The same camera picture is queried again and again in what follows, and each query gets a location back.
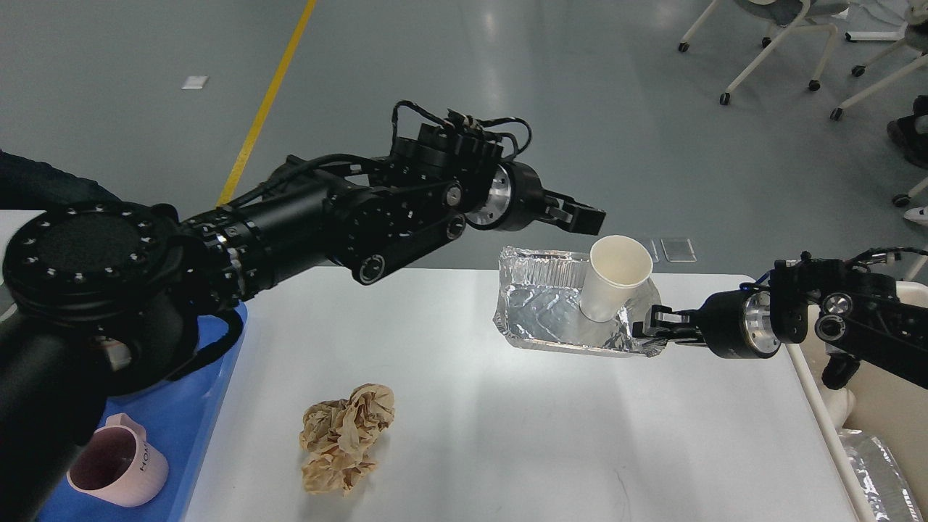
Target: chair wheel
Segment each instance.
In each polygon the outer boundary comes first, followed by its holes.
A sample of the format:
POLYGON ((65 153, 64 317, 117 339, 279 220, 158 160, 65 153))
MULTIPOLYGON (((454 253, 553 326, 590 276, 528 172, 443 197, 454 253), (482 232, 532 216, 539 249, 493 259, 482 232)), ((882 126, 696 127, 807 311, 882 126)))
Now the chair wheel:
POLYGON ((912 199, 909 197, 908 194, 897 194, 897 195, 893 196, 893 205, 895 205, 895 206, 897 206, 897 207, 899 207, 899 208, 902 208, 902 207, 908 205, 909 202, 911 202, 911 201, 912 201, 912 199))

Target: mug handle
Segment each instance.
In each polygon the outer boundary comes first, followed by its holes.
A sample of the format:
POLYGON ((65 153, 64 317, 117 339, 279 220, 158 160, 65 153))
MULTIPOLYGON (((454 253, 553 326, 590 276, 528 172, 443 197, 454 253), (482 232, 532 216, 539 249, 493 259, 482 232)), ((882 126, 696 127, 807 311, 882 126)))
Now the mug handle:
POLYGON ((145 427, 142 424, 133 421, 126 413, 115 413, 107 417, 107 426, 125 426, 135 432, 142 440, 146 440, 145 427))

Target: white table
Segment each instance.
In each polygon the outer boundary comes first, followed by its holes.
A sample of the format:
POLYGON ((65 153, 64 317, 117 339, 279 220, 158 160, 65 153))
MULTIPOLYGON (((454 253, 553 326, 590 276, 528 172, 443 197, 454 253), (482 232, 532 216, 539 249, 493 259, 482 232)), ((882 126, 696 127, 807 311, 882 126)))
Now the white table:
MULTIPOLYGON (((671 307, 743 276, 657 274, 671 307)), ((491 270, 371 287, 314 268, 250 303, 187 521, 856 520, 785 352, 653 359, 514 348, 491 270), (367 382, 396 421, 348 497, 303 492, 303 411, 367 382)))

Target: white paper cup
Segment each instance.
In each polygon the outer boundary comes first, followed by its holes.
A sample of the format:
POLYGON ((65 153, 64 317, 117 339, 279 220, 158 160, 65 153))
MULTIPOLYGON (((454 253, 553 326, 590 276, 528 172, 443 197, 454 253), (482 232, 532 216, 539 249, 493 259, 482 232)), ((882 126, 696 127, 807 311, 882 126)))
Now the white paper cup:
POLYGON ((164 455, 146 441, 145 428, 125 413, 107 417, 68 470, 72 488, 122 507, 155 498, 167 477, 164 455))
POLYGON ((589 251, 580 311, 596 322, 611 320, 653 269, 651 253, 641 243, 626 236, 599 239, 589 251))

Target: aluminum foil tray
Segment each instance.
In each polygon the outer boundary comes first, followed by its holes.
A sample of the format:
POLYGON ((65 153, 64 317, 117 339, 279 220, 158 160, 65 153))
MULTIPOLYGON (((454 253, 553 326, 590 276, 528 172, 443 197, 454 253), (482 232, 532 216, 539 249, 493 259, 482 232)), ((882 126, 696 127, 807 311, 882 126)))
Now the aluminum foil tray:
POLYGON ((648 279, 606 322, 580 311, 589 254, 525 250, 508 246, 499 256, 499 301, 493 322, 518 348, 574 352, 607 357, 654 357, 664 340, 634 339, 632 323, 642 321, 661 296, 648 279))
POLYGON ((889 448, 874 435, 842 429, 838 437, 879 522, 922 522, 912 490, 889 448))

